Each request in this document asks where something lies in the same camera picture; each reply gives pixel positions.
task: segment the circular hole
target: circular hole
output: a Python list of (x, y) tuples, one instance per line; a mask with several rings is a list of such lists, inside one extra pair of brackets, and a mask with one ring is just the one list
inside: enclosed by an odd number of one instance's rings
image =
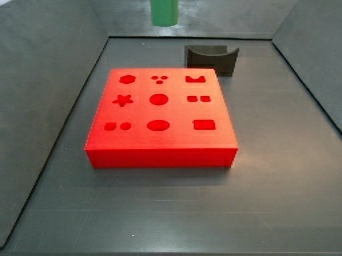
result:
[(115, 130), (115, 128), (116, 128), (116, 123), (106, 123), (106, 125), (104, 125), (106, 131), (112, 131), (112, 130)]
[(170, 123), (166, 120), (154, 120), (147, 124), (147, 128), (152, 131), (164, 131), (170, 127)]
[(187, 101), (188, 102), (197, 102), (198, 101), (198, 96), (187, 96)]
[(122, 123), (122, 125), (120, 125), (120, 128), (122, 128), (122, 130), (130, 130), (131, 129), (131, 127), (132, 127), (132, 125), (131, 125), (131, 123)]
[(150, 97), (150, 102), (154, 104), (154, 105), (164, 105), (167, 102), (168, 102), (168, 97), (164, 95), (164, 94), (154, 94), (151, 97)]

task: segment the red block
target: red block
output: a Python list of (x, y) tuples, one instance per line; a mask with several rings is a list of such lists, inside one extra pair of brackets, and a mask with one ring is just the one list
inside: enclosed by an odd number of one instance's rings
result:
[(95, 168), (231, 166), (238, 142), (211, 69), (114, 69), (86, 144)]

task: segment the black object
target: black object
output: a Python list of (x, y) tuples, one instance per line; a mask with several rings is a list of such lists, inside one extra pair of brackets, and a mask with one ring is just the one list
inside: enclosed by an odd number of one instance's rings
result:
[(233, 76), (239, 48), (227, 52), (226, 45), (187, 45), (186, 67), (214, 68), (221, 76)]

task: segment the red box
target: red box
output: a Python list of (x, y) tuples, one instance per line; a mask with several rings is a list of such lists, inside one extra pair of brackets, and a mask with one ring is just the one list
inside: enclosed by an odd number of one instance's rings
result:
[(114, 69), (86, 152), (95, 168), (231, 166), (238, 142), (213, 69)]

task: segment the green object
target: green object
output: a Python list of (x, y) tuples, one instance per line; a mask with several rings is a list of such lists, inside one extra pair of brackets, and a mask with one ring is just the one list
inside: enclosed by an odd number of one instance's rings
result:
[(152, 24), (170, 27), (178, 24), (178, 0), (150, 0)]

